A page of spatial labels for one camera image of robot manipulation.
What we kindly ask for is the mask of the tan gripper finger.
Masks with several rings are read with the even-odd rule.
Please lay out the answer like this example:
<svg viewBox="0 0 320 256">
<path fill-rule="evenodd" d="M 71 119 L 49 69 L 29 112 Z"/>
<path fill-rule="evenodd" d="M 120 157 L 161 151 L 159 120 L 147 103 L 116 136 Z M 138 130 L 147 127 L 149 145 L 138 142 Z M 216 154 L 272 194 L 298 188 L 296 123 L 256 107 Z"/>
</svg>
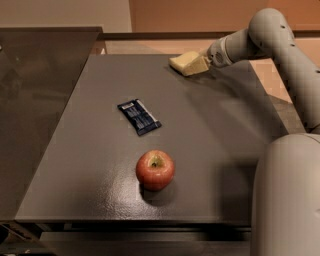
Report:
<svg viewBox="0 0 320 256">
<path fill-rule="evenodd" d="M 192 76 L 209 70 L 209 59 L 202 55 L 191 55 L 185 60 L 185 66 L 182 74 L 184 76 Z"/>
</svg>

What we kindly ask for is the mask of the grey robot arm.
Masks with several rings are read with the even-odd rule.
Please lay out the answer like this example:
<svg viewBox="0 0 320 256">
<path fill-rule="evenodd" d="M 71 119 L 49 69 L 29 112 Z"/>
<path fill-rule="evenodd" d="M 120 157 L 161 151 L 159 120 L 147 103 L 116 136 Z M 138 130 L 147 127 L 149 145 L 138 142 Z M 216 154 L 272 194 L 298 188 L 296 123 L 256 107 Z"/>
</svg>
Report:
<svg viewBox="0 0 320 256">
<path fill-rule="evenodd" d="M 255 172 L 251 256 L 320 256 L 320 72 L 284 15 L 265 8 L 199 54 L 203 71 L 270 58 L 304 126 L 276 139 Z"/>
</svg>

